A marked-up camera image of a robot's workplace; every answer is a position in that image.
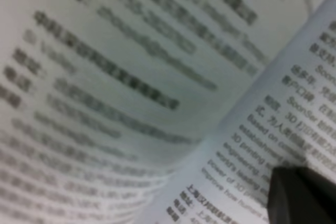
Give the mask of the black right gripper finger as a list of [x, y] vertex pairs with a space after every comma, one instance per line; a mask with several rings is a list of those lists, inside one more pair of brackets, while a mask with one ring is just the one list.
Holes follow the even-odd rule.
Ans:
[[335, 223], [335, 183], [307, 167], [275, 167], [267, 213], [271, 224]]

